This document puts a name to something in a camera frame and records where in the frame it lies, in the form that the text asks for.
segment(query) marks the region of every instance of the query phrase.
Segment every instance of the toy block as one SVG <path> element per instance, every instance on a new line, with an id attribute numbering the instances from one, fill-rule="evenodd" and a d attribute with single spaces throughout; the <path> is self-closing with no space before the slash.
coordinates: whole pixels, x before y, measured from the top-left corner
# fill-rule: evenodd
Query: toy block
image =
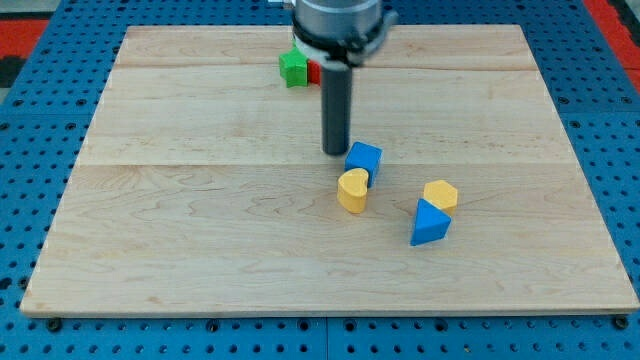
<path id="1" fill-rule="evenodd" d="M 372 187 L 378 175 L 381 158 L 382 149 L 356 141 L 344 161 L 344 171 L 356 168 L 367 170 L 369 173 L 367 187 Z"/>
<path id="2" fill-rule="evenodd" d="M 418 200 L 411 246 L 440 240 L 447 235 L 451 217 L 425 199 Z"/>
<path id="3" fill-rule="evenodd" d="M 338 202 L 348 212 L 360 214 L 367 205 L 367 180 L 365 169 L 351 169 L 338 179 Z"/>
<path id="4" fill-rule="evenodd" d="M 287 87 L 307 86 L 307 58 L 294 47 L 288 53 L 280 54 L 280 76 Z"/>
<path id="5" fill-rule="evenodd" d="M 426 183 L 422 197 L 449 216 L 453 216 L 456 212 L 458 189 L 444 180 Z"/>
<path id="6" fill-rule="evenodd" d="M 307 60 L 307 79 L 312 84 L 320 85 L 322 66 L 313 60 Z"/>

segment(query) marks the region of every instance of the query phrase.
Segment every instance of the blue perforated surface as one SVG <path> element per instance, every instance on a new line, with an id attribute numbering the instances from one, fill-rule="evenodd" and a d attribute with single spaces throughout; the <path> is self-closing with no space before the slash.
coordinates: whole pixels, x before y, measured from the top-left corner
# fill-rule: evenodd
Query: blue perforated surface
<path id="1" fill-rule="evenodd" d="M 385 1 L 523 27 L 636 290 L 640 99 L 579 1 Z M 0 107 L 0 358 L 640 358 L 640 317 L 64 320 L 17 307 L 127 25 L 288 24 L 263 0 L 66 0 Z"/>

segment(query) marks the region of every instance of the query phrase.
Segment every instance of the blue block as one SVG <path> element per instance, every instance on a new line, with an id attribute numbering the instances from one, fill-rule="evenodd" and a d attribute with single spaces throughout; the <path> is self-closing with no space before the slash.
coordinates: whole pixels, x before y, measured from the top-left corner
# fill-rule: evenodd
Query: blue block
<path id="1" fill-rule="evenodd" d="M 439 240 L 447 235 L 451 217 L 425 199 L 418 200 L 411 245 Z"/>
<path id="2" fill-rule="evenodd" d="M 378 175 L 381 158 L 382 149 L 356 141 L 353 143 L 349 154 L 347 154 L 347 159 L 344 161 L 344 171 L 356 168 L 367 170 L 369 173 L 367 187 L 370 188 L 373 186 L 376 175 Z"/>

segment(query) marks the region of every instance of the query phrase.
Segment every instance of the wooden board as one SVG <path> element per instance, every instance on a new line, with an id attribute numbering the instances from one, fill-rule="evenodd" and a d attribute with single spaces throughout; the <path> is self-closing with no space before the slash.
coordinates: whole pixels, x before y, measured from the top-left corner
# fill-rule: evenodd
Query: wooden board
<path id="1" fill-rule="evenodd" d="M 384 149 L 336 201 L 285 27 L 132 27 L 31 279 L 34 317 L 624 313 L 639 307 L 517 26 L 397 27 L 355 75 Z M 408 245 L 427 181 L 461 202 Z"/>

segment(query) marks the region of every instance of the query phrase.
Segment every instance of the yellow hexagonal block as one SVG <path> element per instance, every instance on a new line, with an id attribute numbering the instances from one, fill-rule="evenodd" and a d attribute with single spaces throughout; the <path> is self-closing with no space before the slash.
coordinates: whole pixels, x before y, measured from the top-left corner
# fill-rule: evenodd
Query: yellow hexagonal block
<path id="1" fill-rule="evenodd" d="M 444 180 L 424 184 L 422 197 L 433 206 L 453 216 L 458 206 L 458 189 Z"/>
<path id="2" fill-rule="evenodd" d="M 367 205 L 367 181 L 369 173 L 356 168 L 342 174 L 338 179 L 338 202 L 348 212 L 359 214 Z"/>

